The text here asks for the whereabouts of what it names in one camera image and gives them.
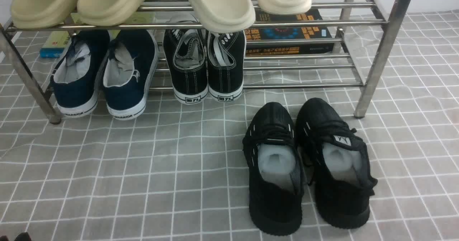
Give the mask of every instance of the stainless steel shoe rack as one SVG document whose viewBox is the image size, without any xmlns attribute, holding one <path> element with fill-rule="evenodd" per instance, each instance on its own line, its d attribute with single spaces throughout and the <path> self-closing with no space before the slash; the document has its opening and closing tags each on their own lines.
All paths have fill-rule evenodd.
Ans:
<svg viewBox="0 0 459 241">
<path fill-rule="evenodd" d="M 182 5 L 168 5 L 171 2 L 181 2 Z M 315 9 L 341 9 L 341 17 L 337 20 L 309 20 L 301 22 L 257 22 L 253 27 L 257 28 L 273 28 L 273 27 L 337 27 L 336 36 L 328 39 L 307 39 L 307 40 L 276 40 L 276 41 L 248 41 L 248 45 L 263 45 L 266 43 L 276 43 L 277 45 L 291 45 L 293 42 L 315 44 L 315 43 L 334 43 L 334 50 L 332 53 L 325 53 L 320 55 L 277 55 L 277 56 L 257 56 L 247 57 L 246 61 L 282 61 L 287 59 L 332 59 L 332 58 L 345 58 L 348 63 L 331 64 L 331 65 L 313 65 L 313 66 L 258 66 L 247 67 L 245 71 L 277 71 L 277 70 L 323 70 L 323 69 L 349 69 L 352 70 L 355 76 L 354 81 L 349 82 L 317 82 L 316 84 L 257 84 L 245 85 L 244 89 L 309 89 L 309 88 L 343 88 L 343 87 L 356 87 L 360 88 L 361 96 L 354 116 L 362 118 L 365 116 L 369 104 L 372 100 L 377 83 L 380 80 L 381 74 L 389 57 L 389 53 L 395 42 L 395 38 L 402 24 L 403 18 L 406 14 L 411 0 L 395 0 L 392 11 L 386 15 L 381 10 L 381 5 L 378 0 L 364 0 L 363 2 L 354 2 L 354 0 L 343 0 L 343 2 L 330 2 L 330 3 L 316 3 L 313 0 L 312 8 Z M 146 3 L 141 5 L 138 11 L 192 11 L 192 7 L 188 4 L 187 0 L 146 0 Z M 259 9 L 258 5 L 254 4 L 255 9 Z M 375 19 L 366 20 L 350 20 L 352 8 L 368 8 L 371 9 Z M 374 62 L 369 71 L 367 80 L 364 82 L 359 69 L 352 59 L 351 53 L 346 46 L 344 40 L 344 33 L 346 27 L 359 26 L 359 25 L 379 25 L 382 27 L 383 35 L 379 48 L 374 58 Z M 65 23 L 55 27 L 34 29 L 27 31 L 69 31 L 75 32 L 76 30 L 93 30 L 93 29 L 106 29 L 106 30 L 128 30 L 128 29 L 189 29 L 189 28 L 202 28 L 201 24 L 172 24 L 172 23 L 155 23 L 155 24 L 136 24 L 136 25 L 117 25 L 113 27 L 95 27 L 92 25 L 77 25 Z M 16 70 L 30 94 L 34 97 L 37 104 L 41 107 L 44 114 L 49 118 L 50 123 L 58 124 L 61 121 L 61 114 L 49 102 L 52 95 L 52 88 L 47 86 L 41 88 L 33 74 L 28 68 L 27 64 L 21 58 L 18 50 L 11 41 L 11 38 L 16 32 L 25 31 L 24 29 L 16 28 L 11 22 L 6 24 L 6 27 L 0 25 L 0 50 L 5 53 L 5 56 L 11 61 L 13 68 Z M 157 69 L 159 72 L 168 72 L 166 68 Z M 164 91 L 171 90 L 172 87 L 151 87 L 151 91 Z"/>
</svg>

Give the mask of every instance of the black sneaker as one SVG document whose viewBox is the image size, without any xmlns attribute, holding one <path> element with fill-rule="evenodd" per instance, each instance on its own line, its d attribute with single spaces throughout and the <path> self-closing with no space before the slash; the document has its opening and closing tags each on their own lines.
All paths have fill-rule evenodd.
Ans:
<svg viewBox="0 0 459 241">
<path fill-rule="evenodd" d="M 262 107 L 242 143 L 249 167 L 249 211 L 261 231 L 286 236 L 300 228 L 303 166 L 293 120 L 279 103 Z"/>
<path fill-rule="evenodd" d="M 243 31 L 227 34 L 208 33 L 208 71 L 210 94 L 220 102 L 231 102 L 241 96 L 246 55 Z"/>
<path fill-rule="evenodd" d="M 367 146 L 355 132 L 319 98 L 308 100 L 297 117 L 297 141 L 307 156 L 303 161 L 314 166 L 317 210 L 338 228 L 358 228 L 368 221 L 369 197 L 378 182 L 370 175 Z"/>
<path fill-rule="evenodd" d="M 195 23 L 197 19 L 191 14 L 179 14 L 169 22 Z M 163 46 L 175 97 L 183 104 L 196 104 L 204 100 L 208 86 L 202 31 L 166 30 Z"/>
</svg>

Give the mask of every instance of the book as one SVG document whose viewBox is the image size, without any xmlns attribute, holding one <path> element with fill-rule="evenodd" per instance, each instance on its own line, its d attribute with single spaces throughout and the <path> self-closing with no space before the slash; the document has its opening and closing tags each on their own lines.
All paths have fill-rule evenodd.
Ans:
<svg viewBox="0 0 459 241">
<path fill-rule="evenodd" d="M 71 14 L 75 24 L 83 24 L 78 13 Z M 146 24 L 155 22 L 154 12 L 135 12 L 125 23 L 126 24 Z M 119 30 L 109 30 L 110 36 L 115 38 Z M 66 31 L 52 32 L 44 45 L 40 49 L 41 58 L 59 58 L 64 49 L 70 42 L 70 35 Z"/>
<path fill-rule="evenodd" d="M 257 22 L 291 22 L 305 20 L 322 20 L 317 9 L 298 15 L 274 15 L 256 11 Z M 252 40 L 301 40 L 330 38 L 327 27 L 294 27 L 294 28 L 252 28 L 245 30 L 247 42 Z M 327 53 L 333 50 L 334 43 L 295 44 L 291 45 L 257 45 L 246 48 L 246 56 L 256 55 L 305 55 L 311 53 Z"/>
</svg>

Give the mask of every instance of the black book cover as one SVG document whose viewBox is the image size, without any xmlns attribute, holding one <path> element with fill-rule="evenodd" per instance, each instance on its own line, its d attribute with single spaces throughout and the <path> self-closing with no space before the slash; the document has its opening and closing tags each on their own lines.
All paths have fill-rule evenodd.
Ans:
<svg viewBox="0 0 459 241">
<path fill-rule="evenodd" d="M 257 22 L 292 22 L 295 20 L 322 20 L 317 9 L 311 9 L 305 14 L 274 15 L 264 11 L 256 11 Z M 298 40 L 330 38 L 327 27 L 297 27 L 297 28 L 263 28 L 246 29 L 247 42 L 252 40 Z M 333 50 L 333 43 L 323 44 L 292 44 L 292 45 L 247 45 L 246 55 L 305 55 L 310 53 L 327 53 Z"/>
</svg>

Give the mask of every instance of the shoe tag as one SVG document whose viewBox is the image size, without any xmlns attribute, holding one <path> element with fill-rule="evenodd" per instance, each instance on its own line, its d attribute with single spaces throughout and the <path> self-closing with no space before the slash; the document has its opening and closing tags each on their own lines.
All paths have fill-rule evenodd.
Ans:
<svg viewBox="0 0 459 241">
<path fill-rule="evenodd" d="M 341 136 L 336 136 L 336 135 L 334 135 L 334 137 L 337 142 L 345 144 L 347 146 L 352 146 L 351 139 L 349 139 L 348 137 L 341 137 Z"/>
</svg>

